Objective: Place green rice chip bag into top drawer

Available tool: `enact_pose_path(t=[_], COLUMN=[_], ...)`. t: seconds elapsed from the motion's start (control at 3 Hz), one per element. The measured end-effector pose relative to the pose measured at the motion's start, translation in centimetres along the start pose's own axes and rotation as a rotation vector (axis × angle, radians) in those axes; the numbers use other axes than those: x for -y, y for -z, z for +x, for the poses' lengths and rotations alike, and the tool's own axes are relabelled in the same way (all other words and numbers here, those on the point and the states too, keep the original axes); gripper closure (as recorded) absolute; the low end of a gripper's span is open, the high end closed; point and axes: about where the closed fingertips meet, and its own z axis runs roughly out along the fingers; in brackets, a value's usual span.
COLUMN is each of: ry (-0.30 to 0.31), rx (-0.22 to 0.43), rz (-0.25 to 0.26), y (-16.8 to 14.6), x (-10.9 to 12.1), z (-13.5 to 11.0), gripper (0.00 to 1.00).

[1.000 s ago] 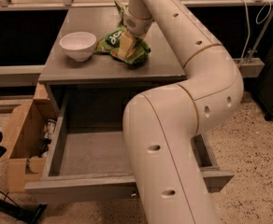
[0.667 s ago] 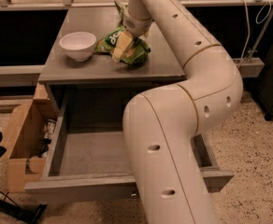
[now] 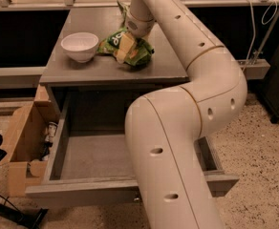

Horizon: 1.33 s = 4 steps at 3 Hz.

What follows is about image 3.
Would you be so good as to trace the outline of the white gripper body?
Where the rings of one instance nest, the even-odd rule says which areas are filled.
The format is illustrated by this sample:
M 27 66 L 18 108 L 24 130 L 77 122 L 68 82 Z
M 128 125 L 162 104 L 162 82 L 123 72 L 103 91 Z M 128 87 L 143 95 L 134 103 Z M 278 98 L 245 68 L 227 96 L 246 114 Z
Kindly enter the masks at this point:
M 155 24 L 155 19 L 151 13 L 146 13 L 143 18 L 137 18 L 128 11 L 125 19 L 125 27 L 136 38 L 142 38 L 150 33 Z

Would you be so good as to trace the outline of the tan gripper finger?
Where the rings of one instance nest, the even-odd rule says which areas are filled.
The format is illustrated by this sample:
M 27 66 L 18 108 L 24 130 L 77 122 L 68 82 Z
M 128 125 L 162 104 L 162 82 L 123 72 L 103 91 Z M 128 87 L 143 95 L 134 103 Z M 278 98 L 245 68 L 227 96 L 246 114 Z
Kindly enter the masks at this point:
M 125 33 L 121 37 L 118 47 L 118 53 L 116 56 L 117 62 L 119 64 L 122 64 L 125 61 L 128 53 L 135 48 L 135 45 L 136 39 L 130 32 Z

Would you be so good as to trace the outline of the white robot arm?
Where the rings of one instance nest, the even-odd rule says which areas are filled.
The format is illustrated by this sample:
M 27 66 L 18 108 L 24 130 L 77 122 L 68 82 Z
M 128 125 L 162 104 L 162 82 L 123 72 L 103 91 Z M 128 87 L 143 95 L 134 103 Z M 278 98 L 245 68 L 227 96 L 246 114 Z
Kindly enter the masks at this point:
M 195 142 L 242 110 L 245 75 L 181 0 L 131 0 L 126 22 L 135 36 L 157 22 L 190 79 L 139 97 L 125 117 L 126 146 L 150 227 L 225 229 Z

